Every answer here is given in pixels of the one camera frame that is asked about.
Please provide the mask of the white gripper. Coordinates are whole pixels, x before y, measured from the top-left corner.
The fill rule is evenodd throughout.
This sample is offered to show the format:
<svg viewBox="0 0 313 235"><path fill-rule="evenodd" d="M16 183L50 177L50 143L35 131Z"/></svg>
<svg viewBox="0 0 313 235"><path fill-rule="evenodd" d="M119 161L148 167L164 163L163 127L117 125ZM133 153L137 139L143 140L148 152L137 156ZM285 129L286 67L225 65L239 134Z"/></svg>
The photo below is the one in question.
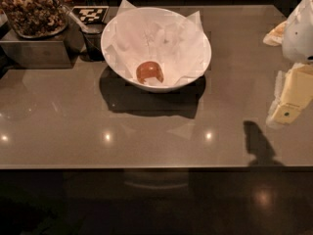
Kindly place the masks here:
<svg viewBox="0 0 313 235"><path fill-rule="evenodd" d="M283 56L295 64L276 76L274 101L266 124L281 128L293 123L313 100L313 0L301 0L285 22L263 38L269 46L282 44Z"/></svg>

